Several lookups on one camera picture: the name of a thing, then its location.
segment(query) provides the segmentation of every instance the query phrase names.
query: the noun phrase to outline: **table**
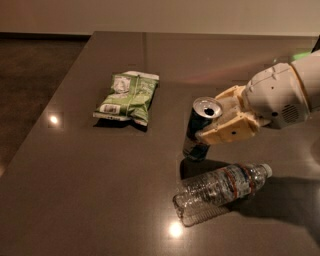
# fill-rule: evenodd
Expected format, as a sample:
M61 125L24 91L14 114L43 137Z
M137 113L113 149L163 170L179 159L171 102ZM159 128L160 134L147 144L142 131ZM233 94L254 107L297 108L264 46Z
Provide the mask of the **table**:
M95 32L0 180L0 254L319 255L319 114L212 146L202 165L181 168L195 98L244 85L315 42ZM160 76L148 130L97 126L111 75L129 70ZM234 211L172 233L181 171L237 162L268 163L273 177Z

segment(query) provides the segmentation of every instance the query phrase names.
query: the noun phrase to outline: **aluminum can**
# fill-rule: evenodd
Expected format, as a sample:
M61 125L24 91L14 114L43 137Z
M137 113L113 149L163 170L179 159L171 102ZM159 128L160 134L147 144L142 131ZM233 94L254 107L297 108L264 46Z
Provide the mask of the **aluminum can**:
M210 145L199 141L196 133L211 124L221 114L222 107L214 98L201 97L193 102L183 145L183 155L186 158L197 162L206 158Z

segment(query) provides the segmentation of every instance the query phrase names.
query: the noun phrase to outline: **dark floor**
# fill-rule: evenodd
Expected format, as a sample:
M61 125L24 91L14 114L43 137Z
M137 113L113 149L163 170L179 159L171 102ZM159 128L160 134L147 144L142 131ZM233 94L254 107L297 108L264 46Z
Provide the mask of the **dark floor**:
M0 39L0 176L86 42Z

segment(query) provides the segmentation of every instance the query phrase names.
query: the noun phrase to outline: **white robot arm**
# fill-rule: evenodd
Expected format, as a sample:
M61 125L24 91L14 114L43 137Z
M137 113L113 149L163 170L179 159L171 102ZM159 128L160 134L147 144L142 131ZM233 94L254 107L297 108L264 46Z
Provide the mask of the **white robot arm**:
M281 129L303 122L320 110L320 50L268 68L215 99L222 115L196 134L209 145L247 139L261 126Z

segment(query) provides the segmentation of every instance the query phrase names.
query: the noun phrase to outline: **green snack bag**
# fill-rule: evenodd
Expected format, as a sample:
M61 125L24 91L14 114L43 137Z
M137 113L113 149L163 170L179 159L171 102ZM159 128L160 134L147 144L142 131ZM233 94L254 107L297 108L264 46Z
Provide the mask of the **green snack bag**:
M159 76L142 72L113 75L111 91L93 116L117 121L133 119L147 126L148 108L158 83Z

